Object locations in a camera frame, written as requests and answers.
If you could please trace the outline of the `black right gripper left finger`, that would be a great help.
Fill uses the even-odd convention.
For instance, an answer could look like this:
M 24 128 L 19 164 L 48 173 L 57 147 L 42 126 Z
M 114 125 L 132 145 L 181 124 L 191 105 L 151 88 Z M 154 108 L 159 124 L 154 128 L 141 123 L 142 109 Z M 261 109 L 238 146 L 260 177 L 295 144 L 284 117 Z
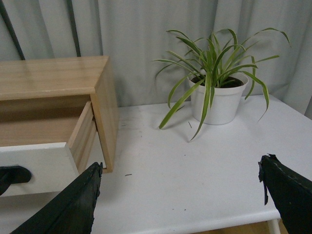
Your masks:
M 13 234 L 89 234 L 100 195 L 102 163 L 93 163 Z

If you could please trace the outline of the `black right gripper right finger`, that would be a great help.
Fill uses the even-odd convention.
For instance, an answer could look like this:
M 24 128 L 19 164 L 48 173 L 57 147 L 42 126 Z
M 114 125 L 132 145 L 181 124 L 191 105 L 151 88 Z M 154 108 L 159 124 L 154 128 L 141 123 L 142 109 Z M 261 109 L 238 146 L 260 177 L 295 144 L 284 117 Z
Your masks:
M 283 165 L 273 154 L 262 156 L 258 166 L 264 204 L 270 195 L 288 233 L 310 234 L 312 181 Z

